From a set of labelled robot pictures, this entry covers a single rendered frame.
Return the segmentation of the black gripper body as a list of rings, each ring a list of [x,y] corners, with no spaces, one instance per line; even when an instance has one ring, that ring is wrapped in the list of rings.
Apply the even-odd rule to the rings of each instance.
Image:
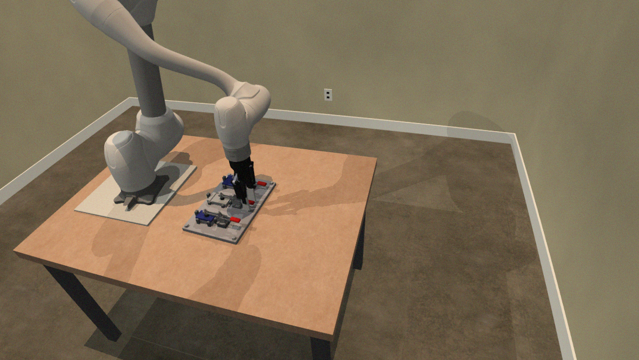
[[[240,161],[240,162],[233,162],[233,161],[229,161],[230,167],[233,169],[234,171],[234,176],[235,174],[237,174],[237,178],[238,179],[243,179],[243,171],[246,172],[246,168],[248,168],[251,165],[251,159],[250,156],[248,159]]]

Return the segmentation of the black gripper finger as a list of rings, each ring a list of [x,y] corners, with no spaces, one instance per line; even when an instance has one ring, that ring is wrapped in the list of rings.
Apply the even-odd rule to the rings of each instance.
[[[255,197],[255,193],[254,190],[255,186],[253,186],[255,184],[255,175],[253,172],[253,161],[251,161],[251,165],[246,169],[246,191],[248,193],[248,197],[249,200],[255,201],[256,202],[256,197]]]
[[[237,199],[241,199],[243,209],[250,211],[250,205],[248,201],[248,197],[246,197],[246,172],[243,171],[243,179],[238,179],[237,174],[235,174],[234,179],[231,179],[231,183],[234,187]]]

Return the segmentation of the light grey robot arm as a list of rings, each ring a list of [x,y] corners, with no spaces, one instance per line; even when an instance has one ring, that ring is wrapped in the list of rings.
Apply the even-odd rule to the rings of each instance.
[[[114,133],[104,145],[109,171],[121,189],[113,200],[116,204],[123,203],[128,210],[135,204],[154,203],[169,180],[168,175],[156,175],[155,169],[184,133],[182,119],[165,106],[158,66],[215,84],[226,93],[214,107],[218,137],[227,160],[249,158],[248,136],[271,103],[265,87],[237,81],[220,69],[157,44],[152,22],[158,0],[69,1],[95,28],[127,48],[138,93],[141,110],[136,132]]]

